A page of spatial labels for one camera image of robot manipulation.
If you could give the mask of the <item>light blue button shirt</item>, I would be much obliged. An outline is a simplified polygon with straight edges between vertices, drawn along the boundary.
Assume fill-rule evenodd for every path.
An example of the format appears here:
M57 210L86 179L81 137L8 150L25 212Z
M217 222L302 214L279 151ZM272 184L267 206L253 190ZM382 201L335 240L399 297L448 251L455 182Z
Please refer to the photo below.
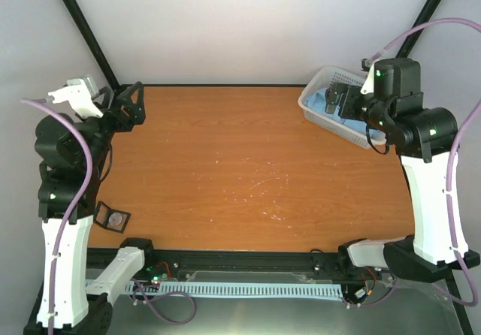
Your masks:
M312 93L301 94L298 105L302 109L305 119L361 148L367 149L369 144L365 134L364 122L342 119L338 114L327 114L325 112L325 93L327 90L328 87L324 87Z

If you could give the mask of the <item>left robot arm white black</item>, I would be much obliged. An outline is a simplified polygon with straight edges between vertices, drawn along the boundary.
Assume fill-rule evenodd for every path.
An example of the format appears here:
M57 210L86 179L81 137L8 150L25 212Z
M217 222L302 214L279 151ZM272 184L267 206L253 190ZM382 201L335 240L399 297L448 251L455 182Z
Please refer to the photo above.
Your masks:
M113 305L127 283L156 268L153 242L128 238L101 275L86 282L88 240L102 171L113 136L144 123L144 87L134 83L115 94L82 77L27 104L45 114L35 129L45 263L42 295L24 331L105 334Z

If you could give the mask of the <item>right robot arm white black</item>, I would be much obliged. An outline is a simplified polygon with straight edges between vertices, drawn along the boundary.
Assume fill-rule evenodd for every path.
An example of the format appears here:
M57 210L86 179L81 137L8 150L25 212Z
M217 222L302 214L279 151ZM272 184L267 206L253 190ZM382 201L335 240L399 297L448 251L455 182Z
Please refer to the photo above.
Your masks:
M340 247L356 267L378 267L396 277L433 283L451 270L480 264L461 227L453 174L461 132L447 109L423 105L421 67L408 58L375 62L363 86L332 83L325 110L360 120L386 136L406 174L414 234L396 240L354 240Z

